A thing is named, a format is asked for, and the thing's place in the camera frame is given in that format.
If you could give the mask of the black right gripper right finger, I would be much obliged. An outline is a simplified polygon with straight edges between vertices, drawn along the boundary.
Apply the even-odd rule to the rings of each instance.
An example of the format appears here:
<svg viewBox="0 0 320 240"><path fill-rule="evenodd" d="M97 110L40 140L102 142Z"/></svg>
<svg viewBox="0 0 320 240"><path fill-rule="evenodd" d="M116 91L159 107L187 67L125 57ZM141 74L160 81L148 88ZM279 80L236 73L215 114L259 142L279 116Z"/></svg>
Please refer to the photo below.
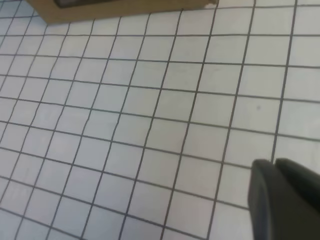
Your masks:
<svg viewBox="0 0 320 240"><path fill-rule="evenodd" d="M292 240L320 238L320 175L287 158L278 158L276 168L283 175L293 196L289 197L288 224Z"/></svg>

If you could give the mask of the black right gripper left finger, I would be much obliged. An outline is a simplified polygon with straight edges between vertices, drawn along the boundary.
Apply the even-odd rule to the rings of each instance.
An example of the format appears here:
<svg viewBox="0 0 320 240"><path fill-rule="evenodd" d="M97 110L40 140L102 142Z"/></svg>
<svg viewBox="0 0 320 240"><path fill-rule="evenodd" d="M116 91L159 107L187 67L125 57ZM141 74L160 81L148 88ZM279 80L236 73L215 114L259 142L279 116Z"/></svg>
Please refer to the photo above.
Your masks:
<svg viewBox="0 0 320 240"><path fill-rule="evenodd" d="M274 238L273 207L281 181L280 172L271 162L265 159L253 161L247 202L255 240Z"/></svg>

